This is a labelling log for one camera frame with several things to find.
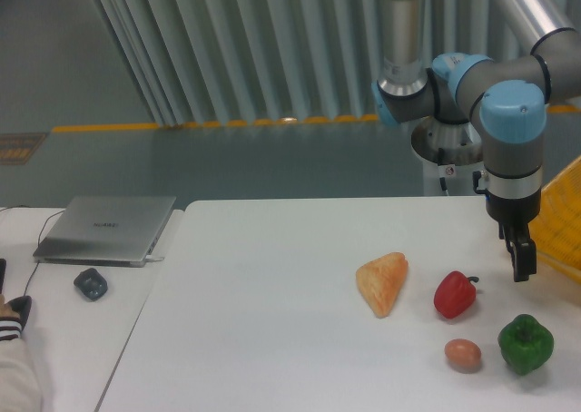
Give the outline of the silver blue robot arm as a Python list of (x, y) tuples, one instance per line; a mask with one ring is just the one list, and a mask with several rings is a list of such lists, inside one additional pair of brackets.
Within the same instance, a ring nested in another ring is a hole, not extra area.
[(432, 117), (475, 128), (483, 170), (473, 188), (497, 222), (515, 281), (525, 281), (537, 271), (528, 225), (540, 210), (546, 107), (580, 93), (580, 34), (553, 0), (494, 1), (524, 56), (498, 63), (448, 53), (423, 67), (425, 0), (380, 0), (383, 66), (373, 92), (384, 123)]

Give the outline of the person hand on mouse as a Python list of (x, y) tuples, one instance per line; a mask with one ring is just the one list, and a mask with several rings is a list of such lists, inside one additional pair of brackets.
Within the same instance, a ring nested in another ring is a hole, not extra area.
[(1, 329), (22, 328), (20, 314), (14, 311), (12, 306), (5, 301), (4, 295), (0, 295), (0, 320)]

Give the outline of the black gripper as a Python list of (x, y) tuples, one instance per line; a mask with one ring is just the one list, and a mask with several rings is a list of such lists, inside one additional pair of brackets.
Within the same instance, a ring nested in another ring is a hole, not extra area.
[(514, 281), (528, 281), (537, 273), (537, 247), (527, 224), (513, 229), (510, 225), (531, 222), (540, 212), (541, 191), (521, 199), (505, 199), (487, 193), (486, 210), (499, 224), (499, 238), (512, 258)]

